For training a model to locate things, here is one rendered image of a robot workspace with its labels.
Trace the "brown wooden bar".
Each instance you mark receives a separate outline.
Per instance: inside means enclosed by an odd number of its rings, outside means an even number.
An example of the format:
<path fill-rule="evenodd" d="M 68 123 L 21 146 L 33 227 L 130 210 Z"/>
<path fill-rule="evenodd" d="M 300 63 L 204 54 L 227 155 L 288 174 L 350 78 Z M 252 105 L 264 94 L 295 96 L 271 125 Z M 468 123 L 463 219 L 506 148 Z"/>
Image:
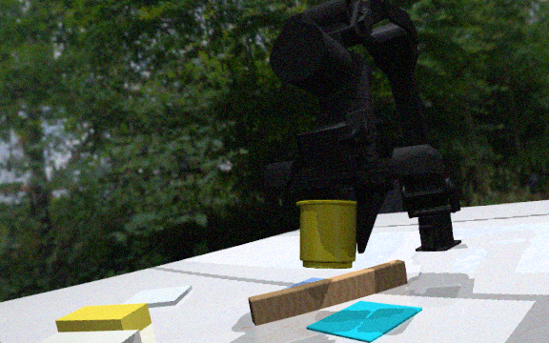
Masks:
<path fill-rule="evenodd" d="M 405 261 L 392 260 L 292 288 L 248 298 L 256 326 L 310 313 L 408 284 Z"/>

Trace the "yellow flat block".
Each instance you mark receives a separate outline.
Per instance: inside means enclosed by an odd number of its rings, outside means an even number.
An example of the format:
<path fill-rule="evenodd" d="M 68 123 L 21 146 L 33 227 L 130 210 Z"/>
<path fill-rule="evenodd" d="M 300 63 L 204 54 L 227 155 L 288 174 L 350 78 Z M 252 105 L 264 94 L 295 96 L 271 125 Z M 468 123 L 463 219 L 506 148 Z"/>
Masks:
<path fill-rule="evenodd" d="M 58 332 L 142 331 L 152 324 L 147 303 L 86 306 L 55 320 Z"/>

